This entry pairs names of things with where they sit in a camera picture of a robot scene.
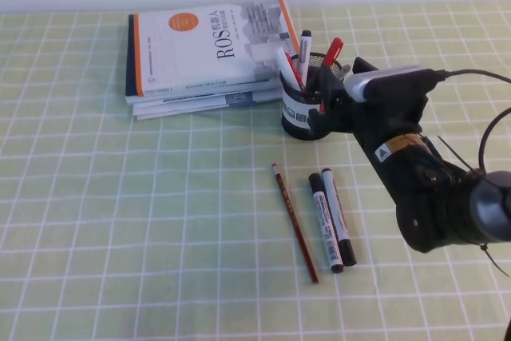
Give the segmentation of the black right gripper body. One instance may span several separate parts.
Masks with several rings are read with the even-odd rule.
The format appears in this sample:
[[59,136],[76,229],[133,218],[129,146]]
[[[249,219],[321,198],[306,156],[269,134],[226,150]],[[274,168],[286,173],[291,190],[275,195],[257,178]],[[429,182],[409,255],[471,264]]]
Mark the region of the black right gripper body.
[[427,94],[402,103],[358,103],[351,134],[383,181],[440,181],[443,165],[421,138]]

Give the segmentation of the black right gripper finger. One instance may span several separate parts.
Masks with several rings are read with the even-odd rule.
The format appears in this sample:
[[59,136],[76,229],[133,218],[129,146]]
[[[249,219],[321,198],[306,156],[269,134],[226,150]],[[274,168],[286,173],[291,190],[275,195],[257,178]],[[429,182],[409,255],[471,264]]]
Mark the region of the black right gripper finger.
[[322,112],[310,109],[307,123],[311,131],[318,136],[326,136],[329,133],[351,133],[351,115],[343,108],[325,109]]
[[351,112],[358,103],[363,103],[363,95],[369,73],[378,68],[357,57],[354,66],[321,65],[315,78],[315,104],[320,112]]

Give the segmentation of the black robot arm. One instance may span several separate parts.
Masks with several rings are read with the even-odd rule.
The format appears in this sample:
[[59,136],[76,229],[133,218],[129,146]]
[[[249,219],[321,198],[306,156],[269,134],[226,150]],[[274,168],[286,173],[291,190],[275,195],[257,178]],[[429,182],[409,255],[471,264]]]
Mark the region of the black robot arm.
[[376,69],[361,58],[345,80],[320,66],[313,82],[324,105],[308,124],[355,137],[395,203],[399,230],[422,253],[451,244],[510,239],[510,174],[454,165],[422,134],[428,93],[452,77],[411,65]]

